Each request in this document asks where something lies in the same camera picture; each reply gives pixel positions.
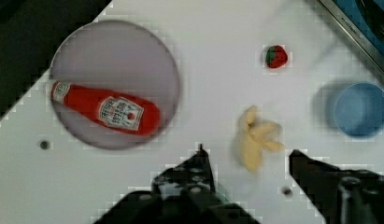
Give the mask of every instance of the blue bowl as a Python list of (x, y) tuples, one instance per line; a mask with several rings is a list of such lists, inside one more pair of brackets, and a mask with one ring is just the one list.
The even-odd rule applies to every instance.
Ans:
[(335, 126), (346, 135), (373, 136), (384, 127), (384, 90), (369, 82), (353, 84), (337, 94), (332, 110)]

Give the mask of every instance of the toy strawberry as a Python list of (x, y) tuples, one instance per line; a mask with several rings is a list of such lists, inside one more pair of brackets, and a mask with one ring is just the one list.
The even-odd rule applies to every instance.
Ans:
[(279, 45), (271, 46), (265, 58), (267, 66), (270, 68), (279, 68), (288, 61), (288, 54), (284, 48)]

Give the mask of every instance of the red ketchup bottle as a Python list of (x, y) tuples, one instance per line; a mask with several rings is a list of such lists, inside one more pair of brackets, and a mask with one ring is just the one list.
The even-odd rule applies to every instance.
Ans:
[(159, 108), (133, 95), (54, 80), (46, 84), (46, 93), (87, 119), (122, 133), (149, 135), (160, 122)]

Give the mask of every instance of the purple plate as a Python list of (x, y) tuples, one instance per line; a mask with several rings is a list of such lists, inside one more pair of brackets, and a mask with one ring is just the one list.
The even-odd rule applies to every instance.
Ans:
[(169, 50), (146, 29), (125, 21), (95, 22), (75, 31), (55, 54), (50, 74), (56, 80), (129, 93), (159, 107), (157, 132), (137, 136), (112, 131), (51, 101), (65, 128), (94, 147), (115, 149), (146, 143), (165, 129), (178, 106), (179, 75)]

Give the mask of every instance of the white table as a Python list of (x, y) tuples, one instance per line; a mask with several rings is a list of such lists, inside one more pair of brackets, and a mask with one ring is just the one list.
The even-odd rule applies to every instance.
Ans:
[[(149, 189), (155, 175), (187, 159), (200, 142), (231, 200), (266, 224), (323, 221), (288, 175), (291, 149), (384, 172), (384, 131), (355, 141), (321, 118), (328, 83), (377, 80), (304, 0), (116, 0), (95, 21), (112, 19), (142, 25), (170, 48), (183, 88), (176, 118), (149, 144), (89, 147), (54, 116), (41, 90), (47, 72), (0, 122), (1, 224), (92, 223), (123, 195)], [(262, 64), (263, 48), (272, 44), (292, 55), (277, 75)], [(237, 120), (250, 105), (282, 125), (287, 146), (264, 153), (256, 175), (232, 154)], [(49, 150), (39, 148), (41, 140), (50, 141)], [(292, 187), (292, 198), (280, 193), (283, 186)]]

